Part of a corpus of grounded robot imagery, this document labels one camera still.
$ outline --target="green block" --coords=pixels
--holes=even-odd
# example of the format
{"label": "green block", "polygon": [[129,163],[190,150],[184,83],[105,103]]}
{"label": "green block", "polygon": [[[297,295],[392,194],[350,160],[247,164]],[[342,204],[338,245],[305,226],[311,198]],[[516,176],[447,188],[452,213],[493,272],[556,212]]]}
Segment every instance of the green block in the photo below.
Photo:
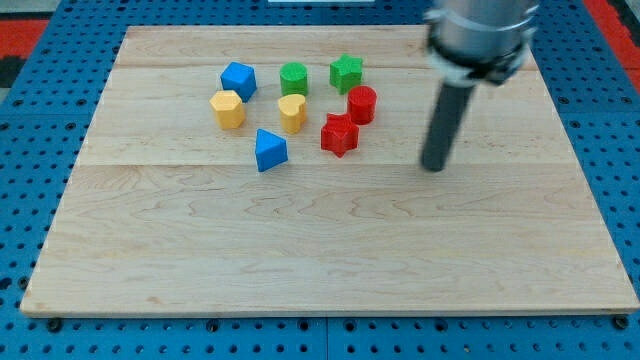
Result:
{"label": "green block", "polygon": [[362,58],[342,54],[339,60],[331,63],[329,83],[336,87],[341,95],[362,84]]}
{"label": "green block", "polygon": [[307,68],[299,62],[291,62],[280,68],[282,96],[300,94],[307,96]]}

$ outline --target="red star block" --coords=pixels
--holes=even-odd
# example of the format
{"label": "red star block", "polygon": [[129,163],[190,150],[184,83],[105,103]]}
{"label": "red star block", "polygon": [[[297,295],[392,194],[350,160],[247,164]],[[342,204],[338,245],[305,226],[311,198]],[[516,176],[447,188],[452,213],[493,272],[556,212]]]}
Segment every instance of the red star block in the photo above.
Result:
{"label": "red star block", "polygon": [[333,151],[337,157],[358,147],[358,127],[351,122],[351,115],[327,114],[322,127],[320,144],[323,150]]}

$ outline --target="blue pegboard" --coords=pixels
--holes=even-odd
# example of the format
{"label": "blue pegboard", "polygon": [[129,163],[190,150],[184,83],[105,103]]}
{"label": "blue pegboard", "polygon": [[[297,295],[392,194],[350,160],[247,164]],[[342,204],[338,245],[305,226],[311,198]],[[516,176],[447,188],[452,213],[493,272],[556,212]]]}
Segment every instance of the blue pegboard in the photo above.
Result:
{"label": "blue pegboard", "polygon": [[[0,107],[0,358],[639,358],[638,314],[58,322],[19,312],[127,26],[419,24],[429,4],[63,0]],[[580,1],[548,0],[537,22],[534,55],[638,291],[640,99]]]}

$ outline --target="yellow heart block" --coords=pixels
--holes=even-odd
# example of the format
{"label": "yellow heart block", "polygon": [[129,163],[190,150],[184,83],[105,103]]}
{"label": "yellow heart block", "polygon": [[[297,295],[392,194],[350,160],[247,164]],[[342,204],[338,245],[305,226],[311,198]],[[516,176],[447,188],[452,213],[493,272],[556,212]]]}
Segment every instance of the yellow heart block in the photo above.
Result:
{"label": "yellow heart block", "polygon": [[307,120],[307,99],[304,95],[291,94],[278,100],[280,125],[289,134],[296,134]]}
{"label": "yellow heart block", "polygon": [[234,90],[216,92],[209,103],[222,130],[239,128],[247,117],[242,99]]}

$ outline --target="wood grain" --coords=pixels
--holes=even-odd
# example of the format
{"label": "wood grain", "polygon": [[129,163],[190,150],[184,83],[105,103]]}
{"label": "wood grain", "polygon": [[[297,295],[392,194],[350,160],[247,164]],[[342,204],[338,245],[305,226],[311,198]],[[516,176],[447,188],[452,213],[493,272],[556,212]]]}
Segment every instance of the wood grain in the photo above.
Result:
{"label": "wood grain", "polygon": [[[640,304],[535,63],[482,86],[452,162],[418,163],[439,74],[424,28],[132,27],[21,304],[34,317],[623,313]],[[319,149],[342,52],[379,94],[356,151]],[[255,66],[242,128],[208,99]],[[258,174],[255,131],[282,134],[278,69],[309,69],[290,161]]]}

